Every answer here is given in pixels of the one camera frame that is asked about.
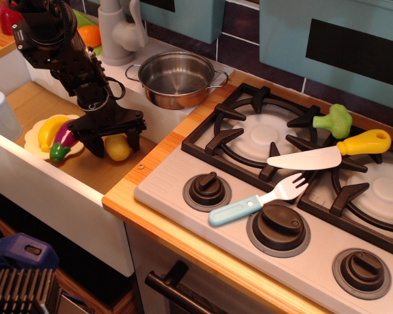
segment yellow knife handle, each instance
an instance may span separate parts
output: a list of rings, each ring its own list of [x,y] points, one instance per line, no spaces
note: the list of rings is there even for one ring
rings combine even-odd
[[[380,154],[386,152],[392,144],[390,135],[380,129],[365,131],[349,137],[336,145],[341,155]]]

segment stove knob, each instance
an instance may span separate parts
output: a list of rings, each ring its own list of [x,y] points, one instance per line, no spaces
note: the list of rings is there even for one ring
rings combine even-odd
[[[203,206],[213,206],[225,197],[225,187],[214,171],[199,175],[194,179],[189,189],[189,195],[195,203]]]
[[[283,205],[263,206],[253,220],[253,233],[264,246],[277,251],[290,251],[304,242],[306,229],[301,216]]]
[[[372,292],[384,283],[383,265],[371,253],[356,251],[346,256],[341,262],[341,274],[352,287]]]

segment metal pot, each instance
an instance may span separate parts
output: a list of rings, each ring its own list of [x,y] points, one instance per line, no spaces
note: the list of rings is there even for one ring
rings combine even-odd
[[[138,69],[138,79],[128,76],[132,67]],[[215,73],[222,73],[226,80],[222,85],[210,86]],[[141,82],[149,101],[165,109],[183,109],[201,104],[211,88],[220,88],[229,81],[224,71],[215,71],[205,58],[190,52],[164,52],[125,71],[125,76]]]

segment red object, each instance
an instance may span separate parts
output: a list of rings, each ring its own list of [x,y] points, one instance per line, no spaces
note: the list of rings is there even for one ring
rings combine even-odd
[[[1,32],[5,35],[13,35],[12,25],[16,22],[22,21],[22,15],[8,8],[6,2],[3,2],[0,6],[0,26]]]

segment toy knife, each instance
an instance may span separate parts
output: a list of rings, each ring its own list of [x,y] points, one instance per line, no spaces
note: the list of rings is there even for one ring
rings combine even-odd
[[[336,146],[270,157],[267,163],[285,169],[327,169],[341,164],[344,155],[380,154],[386,152],[391,144],[392,139],[386,131],[374,129],[349,137]]]

